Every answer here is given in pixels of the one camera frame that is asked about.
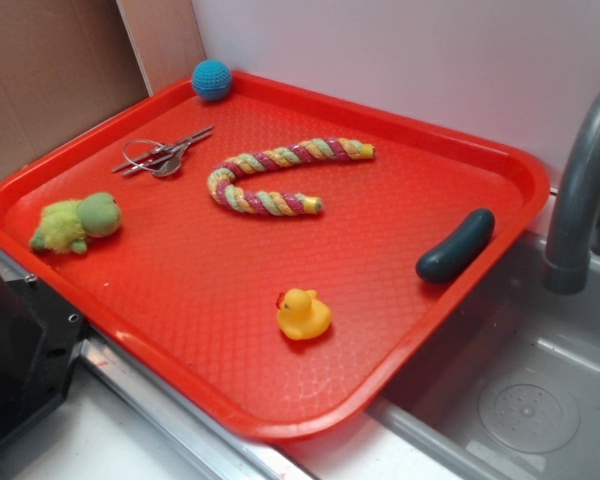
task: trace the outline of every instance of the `green plush toy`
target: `green plush toy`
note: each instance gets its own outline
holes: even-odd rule
[[[108,193],[94,193],[84,200],[65,200],[42,210],[42,218],[29,245],[36,252],[87,251],[89,238],[107,237],[120,227],[122,212]]]

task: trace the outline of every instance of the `duck beak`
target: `duck beak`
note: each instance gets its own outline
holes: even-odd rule
[[[280,295],[278,295],[278,300],[276,300],[276,307],[278,307],[278,310],[280,310],[280,305],[282,305],[282,302],[284,301],[284,296],[285,296],[284,292],[282,292],[282,293],[280,293]]]

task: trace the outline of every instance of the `plastic tray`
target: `plastic tray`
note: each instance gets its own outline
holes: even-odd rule
[[[207,125],[176,176],[111,168],[132,139],[175,141]],[[253,175],[253,190],[320,196],[317,216],[264,218],[217,205],[206,178],[226,158],[316,137],[372,143],[376,159]],[[36,255],[28,241],[52,202],[112,193],[114,236],[84,256]],[[130,108],[0,184],[0,247],[105,335],[236,433],[314,434],[355,414],[444,321],[544,205],[529,155],[458,132],[235,72],[218,103],[188,81]],[[486,250],[432,286],[417,259],[473,209],[496,215]],[[332,327],[293,342],[276,299],[316,289]]]

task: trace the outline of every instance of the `braided rope toy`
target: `braided rope toy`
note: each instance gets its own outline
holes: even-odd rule
[[[374,156],[375,148],[369,143],[346,138],[315,138],[290,147],[230,157],[211,172],[207,187],[217,203],[237,212],[277,217],[315,214],[322,209],[322,200],[318,197],[307,197],[302,193],[252,192],[236,187],[233,182],[245,175],[303,163],[366,160]]]

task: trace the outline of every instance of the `blue knitted ball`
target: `blue knitted ball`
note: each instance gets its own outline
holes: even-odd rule
[[[200,62],[191,76],[193,89],[209,102],[226,97],[231,89],[231,80],[231,71],[218,60]]]

